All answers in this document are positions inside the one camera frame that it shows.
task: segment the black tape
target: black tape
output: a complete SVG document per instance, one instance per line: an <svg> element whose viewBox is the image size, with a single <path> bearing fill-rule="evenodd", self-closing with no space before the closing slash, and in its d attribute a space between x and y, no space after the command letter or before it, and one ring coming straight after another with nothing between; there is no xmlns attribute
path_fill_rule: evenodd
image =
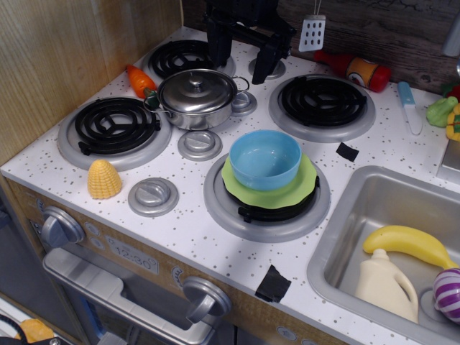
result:
<svg viewBox="0 0 460 345"><path fill-rule="evenodd" d="M284 278L275 268L270 265L267 274L256 291L256 296L267 302L279 303L285 297L290 287L290 280Z"/></svg>
<svg viewBox="0 0 460 345"><path fill-rule="evenodd" d="M336 152L350 162L354 162L359 153L357 149L352 149L351 147L346 146L343 142L340 143Z"/></svg>

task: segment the blue bowl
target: blue bowl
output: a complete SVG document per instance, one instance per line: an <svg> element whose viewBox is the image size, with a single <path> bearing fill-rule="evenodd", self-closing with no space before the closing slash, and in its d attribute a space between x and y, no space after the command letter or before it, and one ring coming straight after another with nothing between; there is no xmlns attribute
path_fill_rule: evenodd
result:
<svg viewBox="0 0 460 345"><path fill-rule="evenodd" d="M238 138L229 160L235 178L248 188L275 190L297 175L302 150L289 135L261 130Z"/></svg>

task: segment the toy bottle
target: toy bottle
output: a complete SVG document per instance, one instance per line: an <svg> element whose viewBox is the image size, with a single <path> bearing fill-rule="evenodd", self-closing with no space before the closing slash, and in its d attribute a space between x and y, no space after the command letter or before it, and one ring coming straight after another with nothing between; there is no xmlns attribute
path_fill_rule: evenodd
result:
<svg viewBox="0 0 460 345"><path fill-rule="evenodd" d="M361 263L355 296L418 323L417 293L383 249Z"/></svg>
<svg viewBox="0 0 460 345"><path fill-rule="evenodd" d="M391 70L387 67L371 63L352 54L328 54L317 50L313 56L318 63L331 66L332 71L339 77L368 88L381 92L390 81Z"/></svg>

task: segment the sink basin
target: sink basin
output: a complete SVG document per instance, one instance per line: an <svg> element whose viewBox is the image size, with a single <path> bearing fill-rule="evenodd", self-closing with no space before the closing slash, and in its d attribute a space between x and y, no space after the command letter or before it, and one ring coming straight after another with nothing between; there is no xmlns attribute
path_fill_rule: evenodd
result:
<svg viewBox="0 0 460 345"><path fill-rule="evenodd" d="M362 243L385 225L403 225L437 238L460 262L460 195L383 167L362 167L351 177L307 268L308 281L325 300L421 344L458 344L460 326L434 308L432 284L440 267L388 252L419 298L418 323L354 297L359 264L371 257Z"/></svg>

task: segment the digital clock display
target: digital clock display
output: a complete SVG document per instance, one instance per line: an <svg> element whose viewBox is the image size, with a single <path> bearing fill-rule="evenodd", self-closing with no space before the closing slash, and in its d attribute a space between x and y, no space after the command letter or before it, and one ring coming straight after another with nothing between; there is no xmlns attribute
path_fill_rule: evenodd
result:
<svg viewBox="0 0 460 345"><path fill-rule="evenodd" d="M113 237L106 236L107 243L109 244L110 250L122 257L125 260L133 262L138 266L144 268L145 270L152 272L154 274L158 274L158 261L155 260L153 257L141 252L140 250L131 247L130 245L119 241L118 239L114 239Z"/></svg>

